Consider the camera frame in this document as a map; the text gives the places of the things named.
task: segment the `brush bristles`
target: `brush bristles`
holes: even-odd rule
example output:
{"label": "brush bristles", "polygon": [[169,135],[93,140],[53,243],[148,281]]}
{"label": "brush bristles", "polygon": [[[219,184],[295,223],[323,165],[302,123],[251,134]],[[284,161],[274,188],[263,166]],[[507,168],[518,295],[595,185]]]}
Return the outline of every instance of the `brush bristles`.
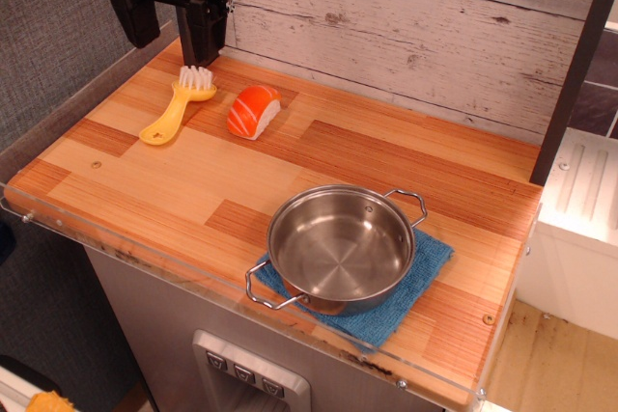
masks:
{"label": "brush bristles", "polygon": [[212,87],[212,73],[202,67],[182,67],[179,82],[188,89],[207,91]]}

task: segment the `yellow handle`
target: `yellow handle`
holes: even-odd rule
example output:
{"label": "yellow handle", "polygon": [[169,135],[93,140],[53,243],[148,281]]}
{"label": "yellow handle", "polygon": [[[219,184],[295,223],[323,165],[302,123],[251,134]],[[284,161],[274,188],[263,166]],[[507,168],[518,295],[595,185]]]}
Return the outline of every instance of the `yellow handle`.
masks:
{"label": "yellow handle", "polygon": [[196,91],[181,86],[178,82],[173,85],[174,96],[161,117],[148,127],[142,129],[139,138],[149,145],[163,145],[174,138],[183,122],[184,110],[189,101],[203,101],[212,98],[216,87],[207,91]]}

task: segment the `yellow brush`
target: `yellow brush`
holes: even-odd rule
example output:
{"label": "yellow brush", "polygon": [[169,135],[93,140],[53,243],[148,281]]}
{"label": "yellow brush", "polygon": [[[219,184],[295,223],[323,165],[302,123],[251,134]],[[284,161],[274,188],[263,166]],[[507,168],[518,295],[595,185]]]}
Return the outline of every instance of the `yellow brush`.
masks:
{"label": "yellow brush", "polygon": [[74,410],[73,404],[66,398],[58,396],[55,391],[35,394],[26,408],[26,412],[74,412]]}
{"label": "yellow brush", "polygon": [[182,67],[181,76],[172,84],[174,96],[165,112],[154,123],[139,133],[139,138],[150,145],[163,145],[174,138],[183,121],[189,101],[205,101],[216,94],[212,73],[206,68]]}

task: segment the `button panel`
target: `button panel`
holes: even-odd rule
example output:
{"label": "button panel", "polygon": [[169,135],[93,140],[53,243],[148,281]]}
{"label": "button panel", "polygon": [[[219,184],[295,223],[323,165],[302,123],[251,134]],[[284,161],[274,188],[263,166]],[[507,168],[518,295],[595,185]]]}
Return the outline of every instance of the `button panel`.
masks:
{"label": "button panel", "polygon": [[234,364],[234,372],[236,374],[236,377],[244,381],[245,383],[249,383],[251,385],[255,384],[255,374],[249,369]]}
{"label": "button panel", "polygon": [[269,393],[270,395],[275,396],[276,398],[283,397],[283,386],[275,383],[268,378],[262,378],[262,385],[264,386],[264,391]]}

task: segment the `blue towel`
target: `blue towel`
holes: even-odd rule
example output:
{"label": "blue towel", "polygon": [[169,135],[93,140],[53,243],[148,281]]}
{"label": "blue towel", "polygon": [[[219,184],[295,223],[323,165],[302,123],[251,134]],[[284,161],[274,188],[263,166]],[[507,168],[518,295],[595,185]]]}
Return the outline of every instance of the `blue towel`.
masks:
{"label": "blue towel", "polygon": [[[416,255],[411,269],[388,299],[371,311],[353,316],[326,316],[310,311],[300,304],[297,306],[326,325],[373,346],[382,346],[453,254],[453,248],[432,236],[419,230],[414,230],[414,234]],[[268,254],[262,256],[259,262],[266,259]],[[281,277],[272,265],[260,269],[256,276],[263,284],[290,298]]]}

